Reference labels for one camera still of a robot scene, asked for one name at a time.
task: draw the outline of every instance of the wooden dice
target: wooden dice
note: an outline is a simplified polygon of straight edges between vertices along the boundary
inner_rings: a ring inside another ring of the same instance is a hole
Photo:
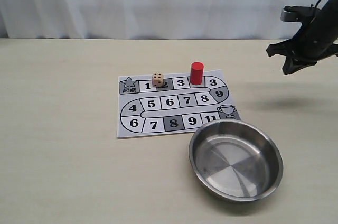
[[[154,73],[152,78],[152,84],[155,88],[160,88],[163,86],[163,74]]]

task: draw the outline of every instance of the white backdrop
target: white backdrop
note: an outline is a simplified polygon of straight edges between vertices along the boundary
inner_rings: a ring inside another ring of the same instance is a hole
[[[299,25],[280,21],[281,9],[285,5],[309,6],[316,1],[0,0],[0,36],[112,39],[289,38],[298,30]]]

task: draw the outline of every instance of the cable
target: cable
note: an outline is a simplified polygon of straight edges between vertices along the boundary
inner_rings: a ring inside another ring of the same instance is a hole
[[[315,5],[315,7],[314,7],[314,10],[313,10],[313,17],[315,16],[316,9],[317,9],[317,7],[318,7],[318,5],[319,5],[319,3],[320,3],[321,1],[322,1],[322,0],[318,0],[318,1],[317,1],[316,5]]]

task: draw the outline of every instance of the star symbol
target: star symbol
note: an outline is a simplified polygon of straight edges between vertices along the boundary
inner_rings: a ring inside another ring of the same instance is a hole
[[[127,87],[135,87],[136,80],[131,79],[131,77],[128,77],[126,80],[123,80],[122,83],[125,85],[125,88]]]

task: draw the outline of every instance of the bowl rim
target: bowl rim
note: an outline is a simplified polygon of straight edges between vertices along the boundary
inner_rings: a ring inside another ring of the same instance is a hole
[[[274,152],[277,156],[277,161],[278,161],[278,174],[277,177],[274,181],[274,183],[263,193],[253,196],[253,197],[237,197],[237,196],[232,196],[229,194],[226,194],[220,190],[217,190],[216,188],[214,188],[213,186],[211,186],[210,183],[208,183],[203,176],[201,175],[201,173],[198,171],[197,167],[196,167],[196,163],[194,160],[194,152],[193,152],[193,147],[195,144],[195,141],[197,139],[197,136],[200,134],[201,131],[203,131],[205,128],[212,126],[213,124],[218,124],[218,123],[237,123],[237,124],[242,124],[244,126],[248,126],[251,127],[252,129],[256,130],[259,134],[261,134],[265,140],[267,142],[269,142],[269,144],[273,147]],[[198,128],[195,133],[193,134],[193,136],[191,137],[190,143],[189,143],[189,160],[190,160],[190,164],[192,166],[192,169],[195,173],[195,175],[197,176],[197,178],[199,179],[199,181],[206,187],[208,188],[211,192],[213,192],[214,194],[230,200],[230,201],[235,201],[235,202],[253,202],[253,201],[257,201],[260,199],[264,199],[266,197],[268,197],[269,195],[271,195],[280,185],[282,177],[283,177],[283,172],[284,172],[284,165],[283,165],[283,159],[281,157],[281,154],[276,146],[276,144],[273,142],[273,140],[266,134],[264,133],[261,129],[257,128],[256,126],[248,123],[248,122],[244,122],[242,120],[236,120],[236,119],[228,119],[228,118],[223,118],[223,119],[217,119],[214,121],[210,121],[205,123],[204,125],[202,125],[200,128]]]

